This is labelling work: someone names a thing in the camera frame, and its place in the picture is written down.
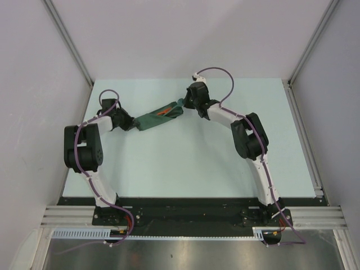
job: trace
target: purple cable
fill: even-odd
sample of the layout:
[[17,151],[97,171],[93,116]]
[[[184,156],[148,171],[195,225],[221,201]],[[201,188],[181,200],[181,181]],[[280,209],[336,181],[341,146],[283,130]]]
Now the purple cable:
[[261,150],[262,150],[262,154],[261,154],[261,163],[263,164],[263,167],[264,167],[264,170],[265,170],[265,174],[266,174],[266,177],[268,179],[268,183],[269,183],[269,189],[270,189],[270,193],[271,193],[271,197],[275,203],[275,206],[277,208],[277,210],[280,212],[281,216],[283,217],[283,219],[285,220],[285,222],[287,223],[287,225],[289,225],[289,227],[291,228],[291,230],[298,236],[298,238],[301,239],[301,242],[296,242],[296,241],[290,241],[290,242],[283,242],[283,243],[279,243],[279,244],[273,244],[273,245],[269,245],[267,244],[265,241],[263,241],[264,244],[266,244],[266,246],[280,246],[280,245],[292,245],[292,244],[306,244],[306,240],[302,237],[302,235],[294,228],[294,226],[290,223],[290,221],[286,218],[286,216],[284,215],[284,213],[281,211],[281,208],[279,206],[279,204],[277,203],[276,201],[276,198],[275,198],[275,194],[274,194],[274,191],[273,191],[273,185],[271,184],[271,178],[270,178],[270,174],[269,174],[269,170],[266,166],[266,163],[264,162],[264,155],[265,155],[265,147],[264,147],[264,144],[262,142],[262,140],[260,139],[260,136],[258,134],[258,132],[256,131],[255,127],[253,126],[253,124],[250,122],[250,120],[248,118],[246,118],[245,115],[241,115],[241,114],[237,114],[236,112],[228,109],[228,108],[225,108],[225,107],[222,107],[222,103],[232,94],[233,90],[234,90],[234,78],[233,76],[230,74],[229,71],[227,71],[226,69],[223,69],[221,67],[207,67],[206,69],[202,69],[200,70],[197,74],[200,74],[202,73],[203,71],[205,70],[209,70],[209,69],[218,69],[218,70],[221,70],[223,72],[225,72],[226,74],[229,75],[229,77],[231,78],[231,82],[232,82],[232,87],[231,87],[231,90],[229,92],[229,94],[226,95],[225,98],[223,98],[221,100],[221,102],[219,103],[219,107],[221,110],[223,111],[226,111],[236,117],[240,117],[240,118],[243,118],[245,119],[245,121],[248,123],[248,125],[250,126],[250,128],[253,130],[257,140],[259,141],[259,144],[260,144],[260,147],[261,147]]
[[[125,208],[122,208],[120,206],[117,206],[117,205],[114,205],[114,204],[111,204],[110,202],[106,201],[105,199],[103,199],[101,197],[101,195],[97,192],[97,190],[95,189],[95,186],[92,182],[92,179],[91,179],[91,176],[81,167],[80,165],[80,162],[79,162],[79,156],[78,156],[78,144],[77,142],[79,141],[79,136],[80,136],[80,131],[81,129],[95,121],[96,119],[99,119],[101,117],[104,117],[106,114],[108,114],[113,108],[116,107],[116,105],[118,104],[119,100],[120,100],[120,97],[119,97],[119,94],[117,92],[115,92],[114,90],[112,89],[107,89],[107,90],[104,90],[100,93],[99,95],[99,103],[101,105],[101,96],[105,93],[105,92],[112,92],[112,93],[115,93],[116,94],[116,102],[107,110],[105,111],[103,114],[99,115],[99,116],[94,116],[92,119],[88,120],[88,121],[85,121],[85,122],[82,122],[81,125],[79,126],[78,130],[76,131],[76,134],[75,134],[75,142],[74,142],[74,155],[75,155],[75,163],[78,167],[78,169],[80,170],[81,173],[83,173],[86,177],[89,178],[89,184],[91,186],[91,189],[92,191],[94,192],[94,194],[97,196],[98,199],[100,199],[104,204],[110,206],[110,207],[113,207],[113,208],[116,208],[116,209],[119,209],[121,211],[124,211],[125,213],[127,213],[129,216],[130,216],[130,219],[131,219],[131,228],[129,229],[128,233],[122,238],[120,239],[119,241],[113,243],[113,244],[110,244],[111,246],[117,246],[119,245],[121,242],[123,242],[130,234],[131,232],[133,231],[134,229],[134,216],[132,215],[132,213],[125,209]],[[72,247],[70,249],[67,249],[67,250],[64,250],[64,251],[61,251],[61,252],[58,252],[58,253],[55,253],[57,255],[61,255],[61,254],[64,254],[64,253],[67,253],[67,252],[70,252],[70,251],[73,251],[75,249],[78,249],[78,248],[82,248],[84,246],[87,246],[87,245],[91,245],[91,244],[100,244],[100,243],[104,243],[103,241],[92,241],[92,242],[87,242],[87,243],[84,243],[84,244],[81,244],[79,246],[76,246],[76,247]]]
[[198,71],[197,74],[200,74],[200,73],[202,73],[202,72],[204,72],[204,71],[206,71],[206,70],[209,70],[209,69],[221,70],[221,71],[225,72],[227,75],[229,75],[229,77],[230,77],[230,79],[231,79],[231,90],[230,90],[229,94],[227,94],[222,100],[220,100],[219,107],[221,108],[223,102],[232,94],[232,91],[234,91],[235,81],[234,81],[234,78],[233,78],[233,76],[230,74],[229,71],[227,71],[226,69],[223,69],[222,67],[217,67],[217,66],[207,67],[206,69],[202,69],[202,70]]

